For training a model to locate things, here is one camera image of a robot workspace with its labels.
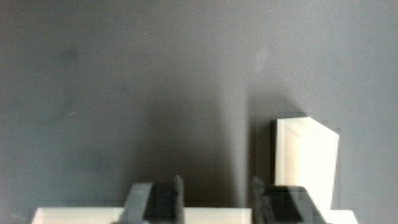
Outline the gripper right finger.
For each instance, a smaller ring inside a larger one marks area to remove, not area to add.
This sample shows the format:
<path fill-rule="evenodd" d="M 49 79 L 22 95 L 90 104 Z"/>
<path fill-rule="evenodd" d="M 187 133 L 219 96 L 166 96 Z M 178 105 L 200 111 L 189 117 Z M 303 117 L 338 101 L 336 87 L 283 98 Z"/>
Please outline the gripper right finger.
<path fill-rule="evenodd" d="M 269 185 L 255 177 L 251 189 L 255 224 L 328 224 L 303 186 Z"/>

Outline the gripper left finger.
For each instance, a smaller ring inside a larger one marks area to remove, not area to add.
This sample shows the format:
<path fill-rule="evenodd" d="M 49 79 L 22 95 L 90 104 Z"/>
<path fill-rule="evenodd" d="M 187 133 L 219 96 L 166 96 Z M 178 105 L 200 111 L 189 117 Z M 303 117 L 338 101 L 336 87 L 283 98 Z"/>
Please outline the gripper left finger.
<path fill-rule="evenodd" d="M 171 183 L 134 184 L 121 224 L 185 224 L 185 186 L 180 176 Z"/>

